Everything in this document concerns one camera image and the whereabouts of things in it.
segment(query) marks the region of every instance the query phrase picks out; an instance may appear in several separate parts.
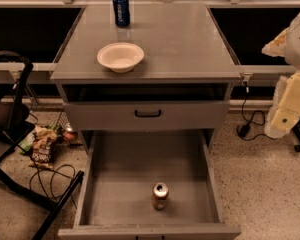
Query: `speckled concrete floor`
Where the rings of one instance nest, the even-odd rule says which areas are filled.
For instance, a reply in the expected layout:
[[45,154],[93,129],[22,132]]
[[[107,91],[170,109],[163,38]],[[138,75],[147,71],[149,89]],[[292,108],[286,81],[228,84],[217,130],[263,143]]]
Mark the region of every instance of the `speckled concrete floor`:
[[[59,115],[58,112],[35,114],[42,124],[56,122]],[[237,240],[300,240],[300,153],[293,149],[295,137],[293,134],[280,140],[259,137],[246,142],[236,136],[236,127],[242,124],[240,113],[229,113],[210,154],[224,221],[241,228]],[[262,127],[253,126],[249,136],[259,132]],[[56,151],[54,165],[57,168],[67,163],[83,170],[85,160],[81,146],[64,145]],[[27,186],[35,173],[27,163],[28,158],[14,153],[2,167]],[[42,177],[48,187],[50,175]],[[66,179],[57,178],[55,193],[66,184]],[[42,191],[36,182],[34,189]],[[78,193],[78,190],[74,193],[75,201]],[[75,211],[73,203],[68,201],[44,239],[59,239],[58,229],[71,228]],[[46,211],[14,196],[0,184],[0,239],[31,239],[46,216]]]

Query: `white bowl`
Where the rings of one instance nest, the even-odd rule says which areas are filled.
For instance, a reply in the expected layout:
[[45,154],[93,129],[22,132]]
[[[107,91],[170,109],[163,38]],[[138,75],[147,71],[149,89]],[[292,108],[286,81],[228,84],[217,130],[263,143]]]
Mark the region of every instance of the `white bowl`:
[[134,68],[144,57],[143,50],[130,43],[114,43],[103,47],[98,52],[101,65],[117,73],[125,73]]

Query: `white robot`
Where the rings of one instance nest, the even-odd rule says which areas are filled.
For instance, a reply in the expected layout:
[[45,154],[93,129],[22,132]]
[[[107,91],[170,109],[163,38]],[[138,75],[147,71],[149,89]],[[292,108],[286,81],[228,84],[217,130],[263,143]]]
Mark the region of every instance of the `white robot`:
[[264,132],[271,138],[288,134],[300,119],[300,13],[290,26],[265,45],[262,53],[282,56],[297,68],[290,78],[281,77],[277,83]]

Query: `power plug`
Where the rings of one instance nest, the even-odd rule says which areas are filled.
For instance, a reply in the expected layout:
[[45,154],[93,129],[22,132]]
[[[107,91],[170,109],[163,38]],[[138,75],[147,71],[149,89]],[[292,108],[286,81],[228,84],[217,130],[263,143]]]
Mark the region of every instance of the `power plug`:
[[241,127],[241,129],[238,131],[238,135],[239,137],[244,138],[247,136],[249,131],[250,131],[250,124],[247,123]]

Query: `soda can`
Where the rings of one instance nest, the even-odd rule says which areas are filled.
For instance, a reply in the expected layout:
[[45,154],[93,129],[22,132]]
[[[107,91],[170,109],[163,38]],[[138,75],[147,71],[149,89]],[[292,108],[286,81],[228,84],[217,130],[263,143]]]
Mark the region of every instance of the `soda can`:
[[162,210],[166,207],[167,200],[169,195],[168,186],[163,183],[159,182],[154,184],[152,187],[152,205],[157,210]]
[[116,25],[127,27],[130,24],[129,0],[112,0]]

